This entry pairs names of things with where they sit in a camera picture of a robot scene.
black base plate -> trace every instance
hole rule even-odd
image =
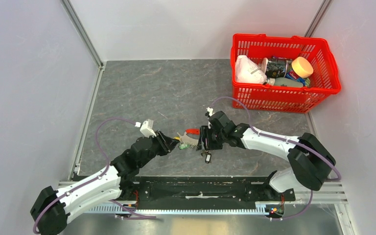
[[[266,177],[134,177],[139,192],[139,209],[227,210],[254,209],[256,201],[280,202],[281,193],[265,196]],[[190,198],[198,196],[216,198]],[[292,189],[283,193],[285,201],[295,201]]]

white plastic bag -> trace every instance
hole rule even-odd
[[[263,84],[267,76],[261,68],[245,55],[239,55],[235,62],[235,77],[237,82]]]

red plastic basket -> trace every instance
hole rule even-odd
[[[306,58],[313,66],[310,86],[302,88],[279,87],[235,81],[237,56],[247,55],[255,63],[272,56],[294,59]],[[330,94],[341,91],[338,68],[328,43],[321,38],[267,37],[265,34],[235,34],[231,48],[233,68],[233,98],[248,109],[307,113]],[[241,108],[235,101],[233,107]]]

blue label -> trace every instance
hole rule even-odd
[[[289,78],[291,80],[301,82],[304,86],[306,86],[306,81],[305,79],[299,77],[293,69],[291,69],[284,77]]]

orange lid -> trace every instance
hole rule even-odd
[[[301,78],[307,78],[313,74],[312,65],[301,56],[292,61],[293,71]]]

